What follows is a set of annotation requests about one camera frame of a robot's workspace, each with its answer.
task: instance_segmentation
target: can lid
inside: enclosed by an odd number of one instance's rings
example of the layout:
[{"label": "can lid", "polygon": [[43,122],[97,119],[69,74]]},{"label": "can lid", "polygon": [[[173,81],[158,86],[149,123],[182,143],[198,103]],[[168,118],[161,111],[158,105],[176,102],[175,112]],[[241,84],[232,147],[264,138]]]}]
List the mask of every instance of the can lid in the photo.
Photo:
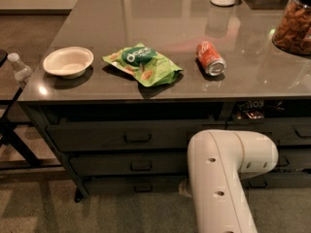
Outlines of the can lid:
[{"label": "can lid", "polygon": [[10,62],[17,62],[17,61],[19,61],[19,55],[15,52],[12,52],[8,55],[8,60]]},{"label": "can lid", "polygon": [[211,76],[218,76],[220,73],[222,73],[225,69],[225,64],[223,62],[214,62],[210,69],[209,69],[209,75]]}]

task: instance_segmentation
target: countertop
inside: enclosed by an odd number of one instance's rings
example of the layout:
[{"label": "countertop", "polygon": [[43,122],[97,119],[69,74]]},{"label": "countertop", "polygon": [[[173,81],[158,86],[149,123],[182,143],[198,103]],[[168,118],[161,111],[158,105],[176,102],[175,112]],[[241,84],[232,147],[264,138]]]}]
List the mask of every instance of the countertop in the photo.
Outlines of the countertop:
[{"label": "countertop", "polygon": [[[84,47],[94,54],[92,65],[65,80],[41,63],[19,102],[309,99],[311,56],[283,52],[271,41],[282,13],[251,10],[242,0],[227,8],[209,0],[79,0],[46,54]],[[195,48],[203,40],[225,59],[223,75],[208,77],[197,65]],[[182,67],[179,80],[145,88],[102,60],[138,43]]]}]

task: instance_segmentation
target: jar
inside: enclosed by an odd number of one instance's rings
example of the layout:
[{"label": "jar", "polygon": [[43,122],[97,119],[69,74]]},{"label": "jar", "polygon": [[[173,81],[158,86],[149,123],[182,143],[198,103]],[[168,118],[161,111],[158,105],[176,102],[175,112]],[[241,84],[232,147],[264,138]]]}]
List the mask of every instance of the jar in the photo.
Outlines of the jar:
[{"label": "jar", "polygon": [[311,0],[289,0],[272,41],[281,50],[311,54]]}]

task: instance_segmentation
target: black object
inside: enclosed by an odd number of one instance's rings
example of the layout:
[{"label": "black object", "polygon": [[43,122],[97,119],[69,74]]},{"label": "black object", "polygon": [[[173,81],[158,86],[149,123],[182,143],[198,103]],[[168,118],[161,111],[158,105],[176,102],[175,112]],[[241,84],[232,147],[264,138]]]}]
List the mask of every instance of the black object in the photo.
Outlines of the black object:
[{"label": "black object", "polygon": [[0,67],[7,60],[8,54],[4,50],[0,50]]}]

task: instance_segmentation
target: green chip bag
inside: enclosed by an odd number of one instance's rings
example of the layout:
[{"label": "green chip bag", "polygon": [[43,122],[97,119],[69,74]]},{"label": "green chip bag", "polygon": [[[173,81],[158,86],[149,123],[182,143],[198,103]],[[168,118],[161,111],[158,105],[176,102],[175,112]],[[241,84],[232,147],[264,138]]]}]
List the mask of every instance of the green chip bag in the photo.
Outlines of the green chip bag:
[{"label": "green chip bag", "polygon": [[145,87],[173,83],[183,69],[164,55],[138,44],[125,48],[103,59],[121,71],[133,76]]}]

